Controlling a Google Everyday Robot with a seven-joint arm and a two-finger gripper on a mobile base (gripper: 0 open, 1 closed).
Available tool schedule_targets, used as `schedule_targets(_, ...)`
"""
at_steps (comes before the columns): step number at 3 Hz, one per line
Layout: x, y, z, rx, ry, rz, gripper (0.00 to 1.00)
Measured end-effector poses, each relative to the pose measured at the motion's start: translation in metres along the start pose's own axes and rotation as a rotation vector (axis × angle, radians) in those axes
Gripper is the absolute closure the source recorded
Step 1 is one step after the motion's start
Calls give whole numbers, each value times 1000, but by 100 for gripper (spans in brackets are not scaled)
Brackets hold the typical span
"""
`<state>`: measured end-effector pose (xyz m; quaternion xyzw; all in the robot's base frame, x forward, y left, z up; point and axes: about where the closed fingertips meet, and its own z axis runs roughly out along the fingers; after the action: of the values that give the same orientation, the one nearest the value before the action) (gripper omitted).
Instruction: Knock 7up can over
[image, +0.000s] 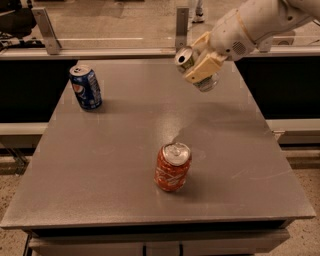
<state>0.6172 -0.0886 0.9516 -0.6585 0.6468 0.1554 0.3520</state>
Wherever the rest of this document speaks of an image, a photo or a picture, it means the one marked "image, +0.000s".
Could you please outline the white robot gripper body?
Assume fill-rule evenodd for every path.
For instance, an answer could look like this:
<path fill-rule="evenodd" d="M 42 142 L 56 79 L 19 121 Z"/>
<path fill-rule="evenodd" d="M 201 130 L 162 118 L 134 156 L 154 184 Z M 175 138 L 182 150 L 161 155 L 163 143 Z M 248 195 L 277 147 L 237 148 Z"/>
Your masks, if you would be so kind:
<path fill-rule="evenodd" d="M 232 61 L 247 56 L 256 46 L 237 9 L 232 9 L 216 22 L 211 31 L 210 45 L 217 53 Z"/>

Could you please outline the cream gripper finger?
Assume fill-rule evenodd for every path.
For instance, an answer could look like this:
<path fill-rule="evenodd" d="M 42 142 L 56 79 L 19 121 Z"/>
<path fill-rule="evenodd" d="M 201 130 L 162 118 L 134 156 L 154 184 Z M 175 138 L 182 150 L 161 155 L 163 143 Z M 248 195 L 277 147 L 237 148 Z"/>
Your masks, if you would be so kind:
<path fill-rule="evenodd" d="M 210 32 L 203 33 L 196 41 L 191 44 L 193 52 L 197 55 L 207 54 L 210 49 Z"/>
<path fill-rule="evenodd" d="M 218 72 L 226 59 L 227 56 L 207 53 L 199 63 L 195 64 L 184 74 L 184 78 L 189 83 L 198 83 Z"/>

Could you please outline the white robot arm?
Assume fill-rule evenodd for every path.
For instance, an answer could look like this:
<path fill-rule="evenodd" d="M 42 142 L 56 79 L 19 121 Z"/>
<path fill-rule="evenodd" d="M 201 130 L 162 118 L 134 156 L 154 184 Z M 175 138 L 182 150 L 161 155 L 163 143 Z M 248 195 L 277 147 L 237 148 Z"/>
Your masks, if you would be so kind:
<path fill-rule="evenodd" d="M 198 83 L 219 71 L 225 60 L 240 60 L 272 36 L 314 19 L 320 19 L 320 0 L 247 0 L 191 45 L 197 58 L 184 78 Z"/>

